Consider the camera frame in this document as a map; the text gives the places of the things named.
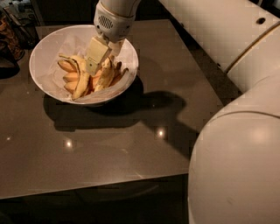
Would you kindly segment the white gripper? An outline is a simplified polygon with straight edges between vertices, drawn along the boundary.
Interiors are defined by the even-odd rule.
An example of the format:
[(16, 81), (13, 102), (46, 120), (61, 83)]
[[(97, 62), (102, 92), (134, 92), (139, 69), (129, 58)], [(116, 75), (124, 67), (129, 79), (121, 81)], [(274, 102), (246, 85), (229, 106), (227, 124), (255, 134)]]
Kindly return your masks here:
[(91, 75), (100, 69), (109, 56), (118, 56), (126, 36), (135, 21), (135, 1), (99, 1), (95, 7), (94, 26), (98, 36), (92, 37), (87, 48), (86, 68)]

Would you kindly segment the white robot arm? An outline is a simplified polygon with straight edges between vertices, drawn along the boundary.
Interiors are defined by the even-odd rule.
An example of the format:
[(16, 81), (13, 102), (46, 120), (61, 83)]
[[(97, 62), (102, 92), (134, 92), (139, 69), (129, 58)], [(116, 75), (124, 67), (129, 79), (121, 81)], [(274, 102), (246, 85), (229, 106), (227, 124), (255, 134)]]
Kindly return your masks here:
[(250, 0), (159, 0), (240, 97), (199, 133), (189, 224), (280, 224), (280, 18)]

